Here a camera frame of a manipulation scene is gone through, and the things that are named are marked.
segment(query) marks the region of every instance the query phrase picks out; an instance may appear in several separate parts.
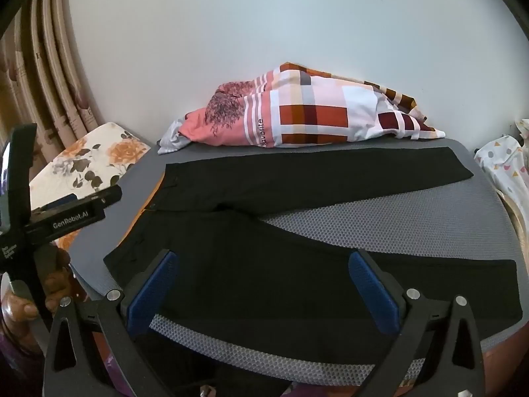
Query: finger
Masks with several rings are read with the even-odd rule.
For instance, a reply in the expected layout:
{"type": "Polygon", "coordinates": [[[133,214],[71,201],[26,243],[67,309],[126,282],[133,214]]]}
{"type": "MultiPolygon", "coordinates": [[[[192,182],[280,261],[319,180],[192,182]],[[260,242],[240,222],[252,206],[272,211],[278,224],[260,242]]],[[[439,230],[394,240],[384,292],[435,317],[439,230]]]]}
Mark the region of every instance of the finger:
{"type": "Polygon", "coordinates": [[[61,298],[70,296],[70,288],[62,289],[61,291],[57,291],[56,293],[50,294],[46,297],[46,307],[51,313],[55,313],[57,311],[57,307],[59,307],[59,302],[61,301],[61,298]]]}
{"type": "Polygon", "coordinates": [[[44,286],[48,293],[55,293],[68,286],[68,272],[65,269],[55,270],[47,275],[44,286]]]}
{"type": "Polygon", "coordinates": [[[13,293],[4,298],[2,312],[13,322],[25,322],[35,319],[39,314],[36,306],[28,299],[18,297],[13,293]]]}
{"type": "Polygon", "coordinates": [[[68,267],[70,265],[70,256],[61,248],[57,248],[57,267],[68,267]]]}

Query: human hand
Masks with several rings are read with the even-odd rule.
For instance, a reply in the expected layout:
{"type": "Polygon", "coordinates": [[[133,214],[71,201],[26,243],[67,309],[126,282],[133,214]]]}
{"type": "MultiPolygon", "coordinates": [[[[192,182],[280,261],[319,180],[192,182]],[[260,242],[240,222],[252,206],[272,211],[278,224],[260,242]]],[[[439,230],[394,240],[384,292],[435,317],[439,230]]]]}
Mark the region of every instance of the human hand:
{"type": "MultiPolygon", "coordinates": [[[[52,313],[57,310],[61,298],[71,295],[69,263],[68,253],[57,248],[57,270],[44,280],[44,287],[49,294],[46,297],[46,307],[52,313]]],[[[2,315],[5,326],[17,343],[24,349],[38,353],[39,345],[29,327],[29,322],[39,315],[35,304],[28,299],[17,297],[8,289],[2,297],[2,315]]]]}

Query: gray cloth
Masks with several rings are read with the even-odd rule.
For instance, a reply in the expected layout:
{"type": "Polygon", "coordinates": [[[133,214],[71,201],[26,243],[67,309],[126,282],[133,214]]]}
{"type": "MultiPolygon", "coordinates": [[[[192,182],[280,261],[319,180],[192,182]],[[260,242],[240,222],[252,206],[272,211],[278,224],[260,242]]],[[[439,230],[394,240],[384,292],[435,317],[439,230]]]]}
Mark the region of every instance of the gray cloth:
{"type": "MultiPolygon", "coordinates": [[[[473,172],[474,177],[414,193],[298,210],[264,217],[264,220],[309,238],[379,252],[515,260],[523,318],[516,325],[482,341],[481,347],[486,351],[504,341],[529,319],[529,278],[525,263],[514,229],[491,184],[465,147],[450,139],[411,141],[380,138],[300,149],[214,148],[192,144],[181,151],[166,155],[158,155],[157,148],[153,148],[120,180],[123,199],[106,210],[107,219],[83,229],[76,237],[70,248],[72,265],[83,280],[99,293],[105,294],[118,288],[102,259],[119,244],[168,163],[229,155],[302,154],[321,150],[372,147],[450,147],[463,165],[473,172]]],[[[362,171],[367,172],[369,168],[359,169],[359,172],[362,171]]],[[[276,367],[270,367],[268,354],[219,342],[209,336],[183,329],[163,317],[157,316],[151,327],[212,358],[296,382],[322,385],[358,384],[367,376],[370,368],[318,363],[308,366],[303,361],[279,357],[271,360],[272,366],[276,363],[276,367]]],[[[420,360],[415,362],[408,372],[409,377],[416,376],[420,366],[420,360]]]]}

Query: checkered cloth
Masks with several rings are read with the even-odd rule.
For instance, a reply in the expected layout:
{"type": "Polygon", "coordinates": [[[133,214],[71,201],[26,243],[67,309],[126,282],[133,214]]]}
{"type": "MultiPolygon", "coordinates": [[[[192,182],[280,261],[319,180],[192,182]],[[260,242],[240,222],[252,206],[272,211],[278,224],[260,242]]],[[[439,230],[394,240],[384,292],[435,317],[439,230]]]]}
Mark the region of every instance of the checkered cloth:
{"type": "Polygon", "coordinates": [[[285,63],[254,80],[220,85],[207,107],[171,125],[160,153],[178,150],[189,140],[274,148],[356,142],[384,134],[445,136],[425,120],[412,97],[285,63]]]}

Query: fingernail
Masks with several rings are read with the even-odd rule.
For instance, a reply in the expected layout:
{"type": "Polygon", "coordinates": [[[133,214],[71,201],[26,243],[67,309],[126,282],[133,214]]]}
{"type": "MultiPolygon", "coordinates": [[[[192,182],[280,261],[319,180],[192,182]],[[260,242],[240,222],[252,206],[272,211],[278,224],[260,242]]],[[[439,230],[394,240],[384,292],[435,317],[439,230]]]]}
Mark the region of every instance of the fingernail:
{"type": "Polygon", "coordinates": [[[48,310],[55,310],[55,308],[57,307],[57,302],[55,300],[48,300],[46,302],[46,307],[48,308],[48,310]]]}
{"type": "Polygon", "coordinates": [[[36,317],[39,314],[39,311],[37,310],[35,305],[27,304],[26,306],[24,306],[24,313],[28,317],[32,318],[32,317],[36,317]]]}

